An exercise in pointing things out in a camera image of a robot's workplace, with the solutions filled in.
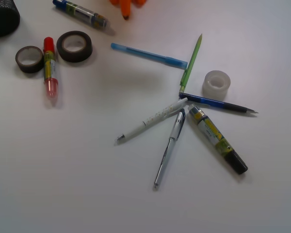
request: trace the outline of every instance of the pen clip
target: pen clip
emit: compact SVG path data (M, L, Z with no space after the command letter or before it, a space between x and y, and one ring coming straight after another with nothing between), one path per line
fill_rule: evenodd
M185 121L185 110L183 108L180 109L179 113L182 113L183 117L181 119L181 127L180 127L180 130L179 130L179 133L178 133L178 136L177 136L177 140L180 136L180 133L181 133L181 130L182 130L182 127L183 127L183 124L184 124L184 121Z

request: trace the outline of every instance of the light blue pen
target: light blue pen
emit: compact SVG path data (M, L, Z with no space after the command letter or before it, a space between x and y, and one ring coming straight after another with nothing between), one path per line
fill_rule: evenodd
M161 55L154 54L154 53L151 53L151 52L146 52L146 51L142 51L142 50L137 50L137 49L134 49L134 48L126 47L126 46L123 46L123 45L118 45L118 44L115 44L115 43L111 43L111 48L114 49L114 50L124 51L124 52L127 52L127 53L138 55L138 56L141 56L141 57L153 60L153 61L164 63L165 65L169 65L169 66L172 66L172 67L177 67L177 68L180 68L180 69L186 69L186 67L188 66L187 62L184 62L184 61L172 58L172 57L165 57L165 56L161 56Z

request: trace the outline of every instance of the black pen holder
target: black pen holder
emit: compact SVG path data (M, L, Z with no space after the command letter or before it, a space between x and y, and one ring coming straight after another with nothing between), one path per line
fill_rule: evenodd
M13 0L0 0L0 36L15 31L19 20L19 12Z

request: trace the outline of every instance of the pen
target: pen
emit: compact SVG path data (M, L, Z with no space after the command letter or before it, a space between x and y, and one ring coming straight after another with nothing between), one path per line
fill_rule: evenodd
M169 105L167 108L164 108L160 112L156 113L154 116L151 116L148 119L146 119L145 121L140 122L139 126L134 128L133 130L119 136L115 140L115 142L119 143L120 141L124 141L124 139L128 140L131 137L133 137L134 135L136 135L137 133L141 132L143 129L148 128L151 125L153 125L161 120L166 119L171 113L174 113L174 112L178 111L179 109L181 109L185 105L187 100L188 100L187 98L184 98L184 99L178 100L177 102Z
M192 57L191 57L189 66L183 72L183 75L182 75L182 78L181 78L181 81L180 81L180 86L181 86L180 87L180 90L179 90L180 93L184 92L184 89L186 87L186 84L188 83L188 80L189 80L189 77L190 77L190 74L191 74L191 71L192 71L192 68L193 68L193 65L194 65L194 62L195 62L195 59L196 59L196 56L197 56L199 47L200 47L200 44L202 43L202 38L203 38L203 34L201 34L199 36L199 38L197 40L197 43L195 45L195 49L193 51L193 54L192 54Z
M212 99L208 99L208 98L204 98L204 97L200 97L200 96L194 96L194 95L190 95L190 94L186 94L186 93L180 93L179 97L181 99L188 98L188 101L193 101L193 102L202 103L202 104L208 104L208 105L213 106L213 107L227 109L227 110L231 110L231 111L235 111L235 112L239 112L239 113L258 113L250 108L245 108L245 107L241 107L241 106L238 106L238 105L235 105L232 103L225 103L222 101L212 100Z
M182 129L184 121L185 121L185 111L182 108L177 115L173 129L170 133L168 144L167 144L165 153L163 155L159 171L158 171L156 178L155 178L154 188L156 188L156 189L158 189L158 187L161 183L161 180L162 180L163 174L165 172L169 158L171 156L171 153L172 153L173 148L176 144L176 141L178 140L179 135L181 133L181 129Z
M53 4L57 8L64 10L68 15L78 18L83 22L90 24L92 27L104 30L109 24L108 20L100 14L78 6L72 2L66 0L53 0Z
M242 174L248 167L232 146L224 138L222 133L215 127L209 117L196 105L189 106L189 113L194 118L198 129L211 142L224 160L237 172Z
M188 66L187 62L172 58L172 57L165 57L165 56L161 56L158 54L154 54L151 52L146 52L146 51L142 51L142 50L137 50L134 48L130 48L130 47L126 47L123 45L118 45L116 43L111 43L111 48L114 50L119 50L119 51L124 51L127 53L131 53L134 55L138 55L147 59L151 59L153 61L157 61L157 62L162 62L165 65L169 65L169 66L173 66L173 67L177 67L180 69L186 69L186 67Z
M47 97L56 100L58 95L58 81L55 79L55 48L51 37L44 39L44 85Z

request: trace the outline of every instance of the tape roll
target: tape roll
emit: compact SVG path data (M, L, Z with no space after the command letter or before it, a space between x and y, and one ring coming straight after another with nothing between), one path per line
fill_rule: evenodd
M221 96L227 93L231 79L227 74L219 70L210 71L205 76L203 91L212 96Z
M35 46L26 46L20 49L15 56L16 63L21 71L35 73L44 66L42 51Z
M93 52L91 38L83 32L72 31L63 34L56 43L59 55L67 62L82 62Z

